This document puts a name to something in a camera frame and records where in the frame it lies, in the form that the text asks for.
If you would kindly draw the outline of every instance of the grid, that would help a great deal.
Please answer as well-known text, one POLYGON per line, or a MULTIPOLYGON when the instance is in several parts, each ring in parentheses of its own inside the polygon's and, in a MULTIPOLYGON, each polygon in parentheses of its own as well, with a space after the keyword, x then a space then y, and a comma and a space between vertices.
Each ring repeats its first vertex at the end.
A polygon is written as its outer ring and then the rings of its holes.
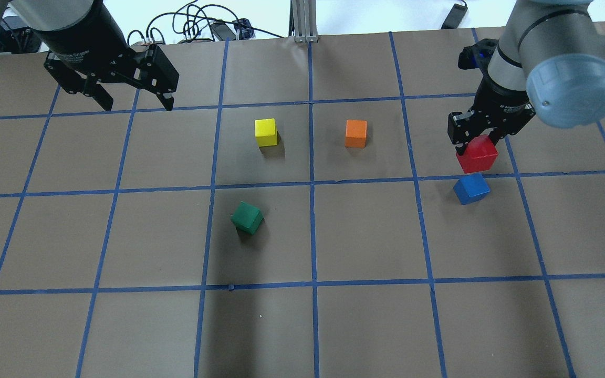
MULTIPOLYGON (((473 36, 477 41, 477 33, 473 29, 473 36)), ((85 194, 111 194, 111 208, 106 225, 106 231, 103 237, 103 244, 101 248, 101 254, 99 256, 98 270, 94 280, 93 287, 78 287, 78 288, 52 288, 52 289, 0 289, 0 295, 44 295, 44 294, 90 294, 89 309, 86 318, 86 325, 84 334, 82 335, 82 343, 80 354, 78 357, 78 364, 76 368, 76 376, 81 376, 82 366, 84 365, 84 356, 86 354, 87 341, 90 337, 91 320, 93 311, 96 304, 98 294, 104 292, 162 292, 162 291, 196 291, 199 292, 199 313, 197 314, 197 335, 195 342, 195 353, 194 353, 194 376, 199 375, 200 371, 200 351, 202 349, 202 329, 204 322, 204 306, 206 293, 211 290, 228 290, 228 285, 208 285, 208 264, 211 246, 211 234, 212 234, 212 219, 214 212, 214 197, 216 191, 225 191, 231 189, 250 188, 250 187, 281 187, 281 186, 305 186, 310 188, 309 201, 310 201, 310 264, 311 264, 311 279, 304 281, 295 282, 272 282, 272 283, 257 283, 257 284, 236 284, 234 285, 235 290, 251 290, 251 289, 275 289, 275 288, 293 288, 293 287, 311 287, 312 288, 312 329, 313 329, 313 359, 314 359, 314 374, 315 377, 321 376, 320 361, 319 361, 319 304, 318 304, 318 289, 319 287, 333 287, 333 286, 364 286, 364 285, 428 285, 430 287, 430 302, 432 306, 432 318, 434 322, 435 341, 437 344, 437 354, 439 355, 440 371, 442 376, 447 376, 447 367, 445 359, 444 340, 441 332, 441 324, 439 319, 439 304, 437 304, 436 289, 437 284, 446 283, 464 283, 464 282, 523 282, 523 281, 537 281, 544 282, 547 290, 547 297, 550 303, 550 309, 552 311, 552 317, 557 328, 557 334, 561 343, 562 352, 564 353, 564 359, 569 376, 576 376, 576 372, 573 368, 573 363, 569 355, 569 349, 567 346, 567 339, 565 337, 564 330, 562 329, 559 311, 557 310, 557 304, 555 303, 555 297, 552 294, 552 288, 550 283, 555 280, 579 280, 579 279, 599 279, 605 278, 605 273, 589 273, 589 274, 561 274, 561 275, 550 275, 545 265, 545 259, 540 251, 540 244, 538 241, 538 235, 536 233, 535 222, 531 217, 530 206, 525 194, 523 177, 553 177, 559 175, 605 175, 605 170, 598 171, 576 171, 576 172, 537 172, 537 173, 521 173, 519 172, 516 158, 512 151, 512 146, 509 139, 506 139, 506 147, 509 154, 510 162, 512 165, 513 173, 508 174, 487 174, 487 179, 514 179, 516 180, 521 201, 523 202, 524 212, 528 220, 528 226, 535 246, 535 251, 540 265, 540 275, 527 275, 527 276, 499 276, 499 277, 446 277, 436 278, 434 276, 434 266, 432 265, 432 259, 429 252, 425 213, 422 205, 422 194, 420 191, 420 183, 425 181, 439 181, 439 180, 455 180, 460 179, 461 175, 428 175, 419 176, 417 171, 417 162, 413 155, 413 143, 411 141, 410 124, 408 122, 408 110, 406 109, 406 100, 415 99, 427 99, 427 98, 453 98, 453 97, 472 97, 473 93, 444 93, 444 94, 431 94, 431 95, 413 95, 406 96, 403 89, 403 79, 401 77, 401 68, 399 67, 399 57, 397 54, 396 44, 394 43, 393 34, 389 33, 389 41, 391 43, 391 52, 393 53, 393 64, 395 67, 397 81, 399 86, 398 96, 388 97, 375 97, 375 98, 348 98, 348 99, 336 99, 336 100, 313 100, 313 71, 312 71, 312 52, 314 47, 312 44, 307 46, 308 53, 308 71, 309 71, 309 100, 307 101, 283 101, 283 102, 265 102, 265 103, 243 103, 243 104, 224 104, 223 95, 225 89, 226 79, 226 62, 228 60, 228 51, 230 43, 225 43, 223 49, 223 63, 221 67, 221 87, 219 91, 218 105, 216 106, 182 106, 175 108, 175 110, 200 110, 200 109, 213 109, 217 112, 216 117, 216 129, 214 136, 213 145, 213 158, 212 158, 212 170, 211 170, 211 184, 209 186, 192 186, 192 187, 141 187, 141 188, 123 188, 120 187, 120 182, 124 170, 125 159, 128 151, 128 143, 130 140, 130 131, 132 130, 132 123, 135 114, 141 112, 162 112, 161 108, 154 109, 137 109, 137 102, 139 100, 139 91, 134 96, 132 108, 130 110, 116 110, 111 113, 113 114, 128 114, 128 127, 125 134, 124 144, 122 146, 122 153, 120 158, 120 165, 118 168, 118 176, 116 179, 115 187, 112 190, 94 190, 94 191, 53 191, 53 192, 29 192, 29 182, 32 178, 32 173, 36 165, 36 161, 39 156, 41 145, 44 141, 48 124, 53 117, 74 117, 84 115, 95 115, 102 114, 102 112, 77 112, 77 113, 54 113, 55 104, 60 93, 60 87, 55 90, 53 101, 47 114, 31 114, 31 115, 5 115, 0 117, 0 120, 6 119, 20 119, 20 118, 43 118, 45 119, 43 130, 41 131, 38 144, 36 146, 36 152, 32 159, 32 164, 29 167, 26 181, 21 192, 15 193, 0 193, 0 198, 12 197, 18 198, 17 207, 15 209, 14 218, 10 225, 7 239, 3 247, 2 255, 0 257, 0 272, 5 261, 7 250, 11 242, 12 235, 17 223, 18 216, 20 214, 23 202, 27 197, 36 196, 72 196, 72 195, 85 195, 85 194), (375 179, 349 179, 349 180, 316 180, 315 179, 315 145, 314 145, 314 128, 313 128, 313 114, 314 107, 321 103, 343 103, 343 102, 372 102, 372 101, 400 101, 403 122, 405 124, 405 137, 406 145, 408 146, 408 158, 411 168, 411 177, 386 177, 386 178, 375 178, 375 179), (267 182, 258 184, 216 184, 216 162, 218 158, 218 144, 221 138, 221 115, 226 108, 247 108, 247 107, 260 107, 260 106, 288 106, 288 105, 307 105, 309 109, 309 169, 310 176, 309 181, 296 181, 296 182, 267 182), (420 221, 420 232, 422 234, 423 251, 425 258, 426 267, 426 278, 412 278, 412 279, 385 279, 385 280, 318 280, 317 279, 317 247, 316 247, 316 222, 315 222, 315 187, 317 186, 329 186, 338 184, 369 184, 369 183, 384 183, 384 182, 411 182, 413 184, 415 198, 417 203, 418 218, 420 221), (208 221, 206 228, 206 239, 204 246, 204 263, 202 266, 202 283, 201 285, 185 285, 185 286, 159 286, 159 287, 100 287, 99 282, 101 278, 101 272, 107 252, 108 242, 110 240, 111 225, 113 223, 113 216, 116 210, 119 194, 123 193, 137 193, 137 192, 177 192, 177 191, 209 191, 210 200, 208 206, 208 221)), ((601 122, 597 123, 598 130, 602 134, 603 141, 605 143, 605 129, 601 122)))

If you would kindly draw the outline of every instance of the yellow cube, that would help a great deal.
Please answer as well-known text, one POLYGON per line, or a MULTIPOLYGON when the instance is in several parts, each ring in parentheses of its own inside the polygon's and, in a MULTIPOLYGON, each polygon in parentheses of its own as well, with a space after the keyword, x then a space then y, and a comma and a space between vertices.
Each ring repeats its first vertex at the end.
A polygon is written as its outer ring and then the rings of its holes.
POLYGON ((256 142, 260 148, 277 145, 277 125, 274 118, 256 120, 256 142))

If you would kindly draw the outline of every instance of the green cube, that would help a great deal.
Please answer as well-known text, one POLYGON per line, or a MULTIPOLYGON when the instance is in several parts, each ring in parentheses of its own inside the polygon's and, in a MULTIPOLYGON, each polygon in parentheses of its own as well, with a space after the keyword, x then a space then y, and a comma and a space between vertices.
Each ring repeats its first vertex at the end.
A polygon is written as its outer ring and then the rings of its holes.
POLYGON ((263 221, 263 213, 256 206, 241 202, 230 220, 237 229, 253 235, 263 221))

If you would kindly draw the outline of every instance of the light blue joint cap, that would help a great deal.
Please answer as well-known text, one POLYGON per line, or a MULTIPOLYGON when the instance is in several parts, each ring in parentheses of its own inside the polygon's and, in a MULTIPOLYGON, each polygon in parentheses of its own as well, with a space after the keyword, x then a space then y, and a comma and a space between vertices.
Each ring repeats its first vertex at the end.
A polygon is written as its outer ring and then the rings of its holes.
POLYGON ((535 3, 552 4, 552 5, 581 5, 589 4, 594 0, 531 0, 535 3))
POLYGON ((586 54, 544 60, 527 77, 526 93, 550 126, 595 123, 605 117, 605 60, 586 54))

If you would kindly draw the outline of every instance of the orange cube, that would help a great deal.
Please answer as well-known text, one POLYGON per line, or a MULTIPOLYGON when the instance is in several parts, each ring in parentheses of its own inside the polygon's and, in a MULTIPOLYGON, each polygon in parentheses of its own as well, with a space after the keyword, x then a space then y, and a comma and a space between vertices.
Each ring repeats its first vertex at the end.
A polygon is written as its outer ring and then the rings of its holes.
POLYGON ((346 148, 364 148, 368 139, 368 122, 364 120, 347 120, 345 132, 346 148))

